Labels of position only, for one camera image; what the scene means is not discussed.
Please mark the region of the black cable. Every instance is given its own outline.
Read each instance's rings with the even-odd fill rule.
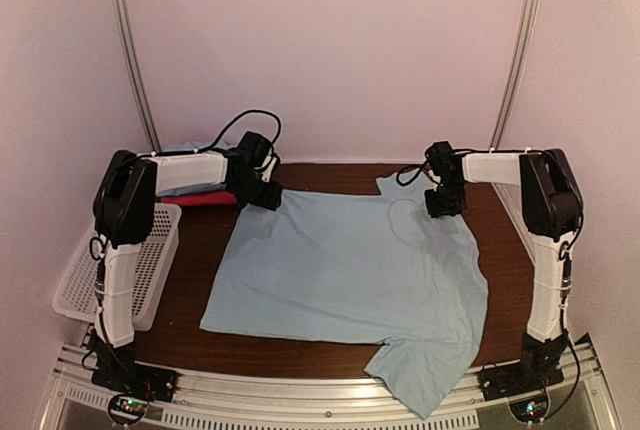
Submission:
[[[218,143],[220,143],[220,140],[222,140],[222,137],[227,133],[227,131],[229,131],[231,127],[233,127],[236,124],[238,120],[240,120],[243,117],[246,117],[247,115],[252,115],[252,114],[267,115],[276,121],[278,128],[276,130],[275,136],[270,141],[271,147],[275,146],[276,142],[278,141],[278,138],[280,138],[280,133],[282,132],[282,121],[280,120],[280,117],[278,117],[275,113],[270,112],[269,110],[260,110],[260,109],[252,108],[251,110],[245,110],[244,112],[236,115],[233,119],[231,119],[229,123],[225,125],[225,127],[220,131],[220,133],[213,140],[213,142],[211,142],[209,145],[199,150],[203,152],[213,150],[218,145]]]
[[[402,167],[400,170],[396,172],[396,183],[401,187],[408,187],[413,182],[415,182],[420,176],[420,174],[424,172],[427,168],[429,168],[429,162],[427,160],[425,160],[424,163],[420,165],[411,164],[411,165],[407,165],[406,167]],[[415,170],[415,172],[413,175],[411,175],[411,177],[409,177],[409,180],[405,180],[405,181],[400,180],[401,175],[404,175],[405,173],[409,173],[411,170]]]
[[[104,339],[104,343],[107,345],[107,348],[109,349],[109,353],[111,354],[111,357],[115,360],[118,366],[125,371],[125,373],[129,376],[129,378],[131,378],[133,382],[138,382],[140,384],[147,383],[147,382],[142,382],[137,376],[133,375],[129,371],[129,369],[125,366],[125,364],[122,363],[122,360],[120,360],[116,355],[113,345],[111,345],[111,342],[109,341],[109,336],[107,335],[107,329],[104,324],[103,310],[104,310],[104,307],[99,302],[98,303],[98,321],[100,322],[100,330],[102,331],[102,338]]]
[[[547,388],[548,386],[549,386],[549,379],[546,378],[545,381],[542,382],[542,388],[544,388],[544,396],[547,399],[547,411],[544,412],[544,416],[541,417],[540,419],[543,422],[544,422],[544,419],[549,416],[549,411],[551,410],[551,395],[549,394],[549,389]]]
[[[96,368],[96,367],[93,367],[93,368],[89,368],[89,367],[87,367],[87,358],[89,358],[89,357],[90,357],[91,355],[93,355],[93,354],[94,354],[94,351],[93,351],[93,350],[89,350],[89,351],[84,355],[84,357],[82,357],[82,361],[80,362],[80,363],[82,364],[82,368],[84,368],[85,370],[87,370],[87,371],[89,371],[89,372],[94,372],[94,371],[96,371],[96,370],[97,370],[97,368]]]
[[[551,417],[553,417],[554,415],[556,415],[560,410],[562,410],[562,408],[567,404],[567,402],[571,399],[571,397],[573,396],[573,394],[576,391],[576,388],[578,388],[578,384],[580,383],[580,373],[581,373],[581,368],[580,368],[580,359],[578,358],[578,354],[576,353],[575,348],[573,347],[573,342],[571,341],[571,338],[569,337],[569,331],[567,330],[567,328],[564,325],[564,308],[560,309],[560,326],[562,328],[562,335],[564,336],[566,342],[567,342],[567,346],[569,347],[569,350],[571,350],[571,355],[573,355],[573,359],[576,362],[576,380],[575,382],[573,382],[573,386],[571,387],[571,390],[569,391],[569,394],[566,396],[566,398],[562,401],[562,403],[560,405],[558,405],[553,412],[549,413],[549,415],[547,415],[544,418],[544,421],[550,419]]]
[[[107,249],[107,245],[98,236],[93,236],[91,237],[91,240],[89,240],[89,254],[91,255],[91,258],[93,260],[95,260],[96,262],[99,262],[100,260],[102,260],[102,257],[94,253],[93,242],[98,242],[100,244],[100,253],[103,255],[105,250]]]

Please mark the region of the white plastic basket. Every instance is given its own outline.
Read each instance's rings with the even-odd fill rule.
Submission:
[[[151,233],[142,244],[136,264],[133,292],[133,326],[146,331],[153,325],[162,289],[178,248],[178,222],[182,210],[177,205],[156,203]],[[87,232],[77,248],[53,297],[53,309],[75,320],[92,323],[96,313],[94,282],[97,263],[89,254]]]

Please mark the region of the black mount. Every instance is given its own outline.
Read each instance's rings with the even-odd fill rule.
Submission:
[[[95,352],[97,357],[96,368],[91,376],[91,383],[94,385],[126,393],[143,401],[151,399],[171,402],[173,399],[178,374],[173,370],[134,362],[133,344],[110,349],[94,329],[89,340],[89,350]]]
[[[259,171],[270,152],[274,158],[278,158],[272,150],[271,142],[262,135],[246,132],[237,147],[224,152],[228,160],[224,183],[226,190],[236,197],[238,207],[244,208],[250,203],[267,210],[276,210],[280,206],[282,185],[262,181]]]
[[[534,235],[560,240],[580,225],[582,196],[569,161],[558,148],[519,157],[522,216]]]
[[[95,230],[113,248],[143,242],[153,227],[158,166],[128,150],[111,158],[93,201]]]
[[[426,190],[427,211],[433,218],[453,217],[467,209],[462,155],[456,155],[449,142],[436,142],[424,153],[431,171],[440,177],[436,189]]]
[[[525,333],[519,362],[483,368],[478,374],[485,401],[513,397],[541,390],[544,385],[561,383],[564,375],[560,369],[560,357],[566,346],[564,336],[542,343]]]

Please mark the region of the red cloth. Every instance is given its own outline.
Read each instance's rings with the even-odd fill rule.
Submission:
[[[181,197],[162,197],[162,203],[173,203],[181,207],[197,207],[200,205],[236,205],[236,197],[224,191],[183,195]]]

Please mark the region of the metal rail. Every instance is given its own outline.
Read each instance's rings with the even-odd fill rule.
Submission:
[[[581,379],[602,380],[593,346],[578,345],[576,351],[582,367]],[[85,353],[86,349],[81,347],[63,346],[54,370],[55,382],[42,409],[41,422],[46,422],[42,429],[57,428],[65,400],[104,411],[113,392],[91,384],[91,372],[81,365]],[[565,381],[550,387],[551,390],[573,384],[576,365],[568,351],[560,363]],[[94,365],[95,358],[89,357],[86,364]],[[152,403],[145,421],[185,430],[476,429],[478,410],[506,402],[506,399],[484,401],[477,377],[480,368],[470,369],[426,421],[417,419],[381,382],[371,378],[271,379],[177,371],[173,403]],[[609,402],[603,400],[602,404],[606,406]]]
[[[129,73],[129,80],[131,82],[136,106],[138,107],[142,128],[144,129],[151,149],[159,152],[161,150],[160,140],[153,123],[147,92],[145,91],[142,74],[140,72],[140,64],[138,63],[138,56],[133,41],[133,32],[131,31],[131,23],[129,20],[129,10],[127,9],[127,0],[113,0],[113,6],[116,13],[116,21],[118,23],[118,31],[120,33],[127,71]]]
[[[502,143],[502,138],[507,128],[511,111],[513,110],[513,104],[515,102],[518,85],[520,84],[527,49],[529,48],[529,42],[531,41],[531,35],[533,34],[533,27],[538,13],[539,2],[540,0],[523,0],[522,2],[520,25],[518,27],[516,45],[513,50],[511,67],[509,68],[509,76],[507,78],[504,94],[502,95],[500,113],[498,114],[496,126],[493,130],[493,136],[491,137],[490,146],[492,148],[498,148],[500,143]]]

